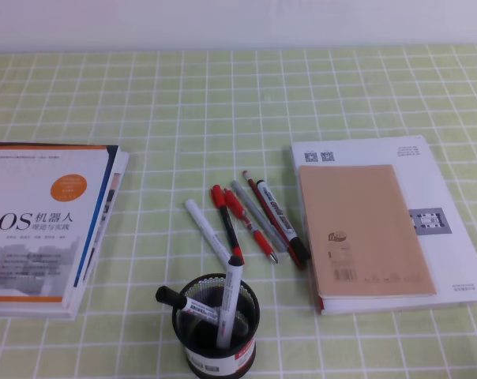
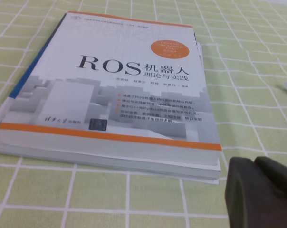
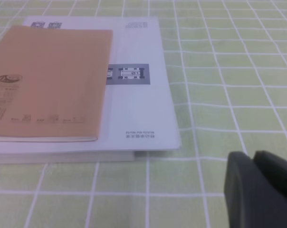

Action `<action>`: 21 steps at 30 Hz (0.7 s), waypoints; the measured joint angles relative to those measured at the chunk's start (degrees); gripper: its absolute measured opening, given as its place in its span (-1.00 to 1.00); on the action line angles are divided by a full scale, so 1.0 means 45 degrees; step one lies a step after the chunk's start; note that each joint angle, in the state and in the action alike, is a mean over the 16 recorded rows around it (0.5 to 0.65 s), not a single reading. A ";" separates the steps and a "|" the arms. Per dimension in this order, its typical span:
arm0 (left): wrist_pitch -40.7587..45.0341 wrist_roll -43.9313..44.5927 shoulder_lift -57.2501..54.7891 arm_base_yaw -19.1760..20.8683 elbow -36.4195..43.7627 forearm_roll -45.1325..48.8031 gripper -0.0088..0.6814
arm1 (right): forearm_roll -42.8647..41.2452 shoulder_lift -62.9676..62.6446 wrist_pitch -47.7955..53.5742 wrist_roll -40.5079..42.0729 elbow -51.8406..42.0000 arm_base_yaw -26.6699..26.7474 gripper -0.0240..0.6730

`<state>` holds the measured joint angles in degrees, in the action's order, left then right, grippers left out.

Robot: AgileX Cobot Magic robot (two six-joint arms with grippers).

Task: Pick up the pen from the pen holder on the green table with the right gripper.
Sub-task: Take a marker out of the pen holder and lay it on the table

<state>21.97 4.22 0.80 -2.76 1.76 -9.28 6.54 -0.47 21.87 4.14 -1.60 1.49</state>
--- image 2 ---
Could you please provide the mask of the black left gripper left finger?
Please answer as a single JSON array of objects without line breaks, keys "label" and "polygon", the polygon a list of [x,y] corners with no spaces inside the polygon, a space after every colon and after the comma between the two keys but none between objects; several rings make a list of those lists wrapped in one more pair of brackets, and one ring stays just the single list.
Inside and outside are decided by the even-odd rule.
[{"label": "black left gripper left finger", "polygon": [[287,228],[287,209],[254,207],[254,161],[232,157],[229,161],[225,202],[232,228]]}]

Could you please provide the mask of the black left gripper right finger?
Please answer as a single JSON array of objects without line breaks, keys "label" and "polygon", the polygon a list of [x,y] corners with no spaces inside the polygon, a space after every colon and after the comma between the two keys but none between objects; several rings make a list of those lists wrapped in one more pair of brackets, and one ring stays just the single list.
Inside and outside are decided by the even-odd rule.
[{"label": "black left gripper right finger", "polygon": [[287,209],[287,167],[269,157],[254,160],[254,207]]}]

